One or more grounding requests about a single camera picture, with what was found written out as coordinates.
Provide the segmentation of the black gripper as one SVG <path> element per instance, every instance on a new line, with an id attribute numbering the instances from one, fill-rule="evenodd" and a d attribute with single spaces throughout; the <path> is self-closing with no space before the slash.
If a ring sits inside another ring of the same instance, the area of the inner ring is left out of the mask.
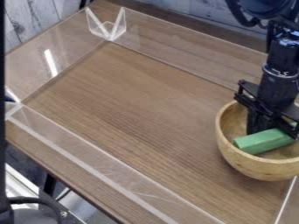
<path id="1" fill-rule="evenodd" d="M 260 84 L 238 82 L 234 99 L 248 108 L 248 133 L 281 129 L 294 140 L 299 138 L 299 72 L 282 72 L 264 65 Z"/>

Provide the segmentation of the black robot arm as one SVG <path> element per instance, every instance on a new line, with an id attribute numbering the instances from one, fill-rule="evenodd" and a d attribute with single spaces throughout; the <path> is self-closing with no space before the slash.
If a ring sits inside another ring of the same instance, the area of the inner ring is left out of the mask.
<path id="1" fill-rule="evenodd" d="M 248 133 L 273 128 L 299 138 L 299 0 L 226 0 L 246 27 L 268 30 L 258 84 L 241 80 L 236 100 L 248 108 Z"/>

